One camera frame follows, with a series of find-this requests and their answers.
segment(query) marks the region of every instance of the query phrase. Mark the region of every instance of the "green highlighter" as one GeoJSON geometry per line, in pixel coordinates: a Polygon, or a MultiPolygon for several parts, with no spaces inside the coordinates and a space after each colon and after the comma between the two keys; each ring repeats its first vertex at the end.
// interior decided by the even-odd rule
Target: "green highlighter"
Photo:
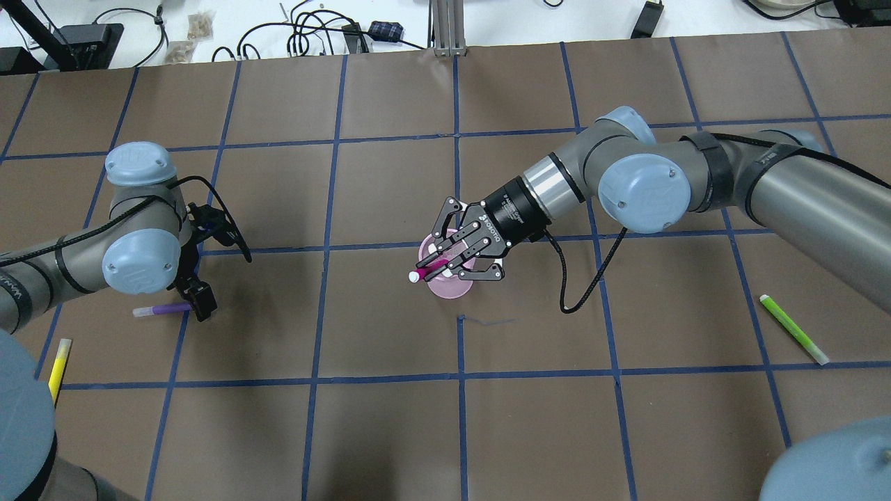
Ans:
{"type": "Polygon", "coordinates": [[[805,350],[807,350],[808,353],[811,354],[811,357],[813,357],[817,364],[826,365],[829,363],[829,357],[823,354],[823,352],[819,348],[817,348],[817,345],[813,344],[813,341],[811,341],[811,338],[807,337],[805,331],[802,331],[801,327],[799,327],[791,318],[789,318],[788,315],[786,315],[786,312],[783,311],[782,308],[780,308],[780,305],[778,305],[776,301],[765,294],[761,296],[761,304],[763,304],[764,307],[767,308],[767,311],[771,312],[771,315],[773,315],[773,317],[776,318],[783,327],[786,327],[786,330],[789,331],[790,334],[792,334],[792,337],[795,338],[796,341],[798,341],[798,344],[800,344],[805,350]]]}

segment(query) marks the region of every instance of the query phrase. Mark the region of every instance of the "robotiq logo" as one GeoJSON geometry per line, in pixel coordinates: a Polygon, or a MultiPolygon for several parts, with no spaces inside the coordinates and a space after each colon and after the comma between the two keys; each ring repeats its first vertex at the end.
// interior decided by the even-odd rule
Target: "robotiq logo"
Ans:
{"type": "Polygon", "coordinates": [[[526,224],[526,221],[524,221],[523,218],[520,216],[519,210],[517,210],[517,206],[513,204],[513,200],[511,200],[510,197],[507,196],[507,194],[504,195],[504,200],[502,201],[502,209],[507,212],[508,218],[517,221],[521,225],[526,224]]]}
{"type": "Polygon", "coordinates": [[[492,234],[492,238],[495,239],[496,242],[501,241],[501,236],[498,234],[498,231],[495,230],[495,226],[492,224],[492,221],[489,220],[486,216],[480,216],[479,220],[486,223],[486,228],[489,228],[489,233],[492,234]]]}

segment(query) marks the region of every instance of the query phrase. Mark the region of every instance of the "yellow marker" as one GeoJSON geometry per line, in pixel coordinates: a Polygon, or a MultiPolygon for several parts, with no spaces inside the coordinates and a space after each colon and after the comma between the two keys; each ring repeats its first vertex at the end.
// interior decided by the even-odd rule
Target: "yellow marker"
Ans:
{"type": "Polygon", "coordinates": [[[53,395],[53,405],[59,399],[61,377],[65,374],[65,365],[68,364],[68,352],[71,350],[71,340],[59,341],[59,351],[56,352],[56,360],[53,362],[53,371],[50,373],[50,394],[53,395]]]}

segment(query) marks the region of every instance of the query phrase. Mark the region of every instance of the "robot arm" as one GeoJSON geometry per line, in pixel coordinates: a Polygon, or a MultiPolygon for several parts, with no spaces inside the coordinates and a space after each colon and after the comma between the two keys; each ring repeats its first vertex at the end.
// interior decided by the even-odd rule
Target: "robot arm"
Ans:
{"type": "Polygon", "coordinates": [[[541,238],[593,197],[637,233],[662,231],[685,212],[736,205],[891,312],[891,189],[819,149],[808,133],[781,130],[657,144],[643,118],[623,106],[482,201],[447,199],[429,255],[410,278],[500,280],[514,245],[541,238]],[[459,215],[462,225],[449,235],[459,215]],[[474,257],[495,263],[470,270],[464,263],[474,257]]]}
{"type": "Polygon", "coordinates": [[[213,236],[250,252],[228,212],[186,206],[164,148],[123,144],[105,160],[115,186],[109,223],[0,255],[0,331],[14,333],[67,300],[105,287],[128,294],[176,287],[199,321],[217,308],[194,272],[198,244],[213,236]]]}

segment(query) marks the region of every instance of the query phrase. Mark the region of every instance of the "pink cup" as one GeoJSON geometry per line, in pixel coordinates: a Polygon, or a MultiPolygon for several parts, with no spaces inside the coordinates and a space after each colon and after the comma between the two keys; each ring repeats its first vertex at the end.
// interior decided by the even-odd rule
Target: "pink cup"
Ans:
{"type": "MultiPolygon", "coordinates": [[[[446,231],[447,235],[452,235],[458,233],[458,230],[453,230],[449,228],[446,231]]],[[[433,235],[427,235],[427,238],[421,242],[421,247],[418,248],[418,260],[424,259],[429,255],[427,252],[427,247],[433,242],[433,235]]],[[[452,260],[458,254],[461,254],[467,250],[467,245],[464,245],[463,242],[456,243],[452,249],[450,249],[447,253],[443,254],[443,259],[452,260]]],[[[476,262],[476,258],[471,258],[464,266],[467,268],[473,268],[473,263],[476,262]]],[[[470,287],[473,285],[473,282],[470,280],[461,280],[458,278],[458,275],[452,275],[448,278],[444,277],[442,274],[435,276],[432,280],[427,282],[427,286],[433,291],[434,294],[439,296],[444,300],[454,300],[458,299],[467,291],[470,290],[470,287]]]]}

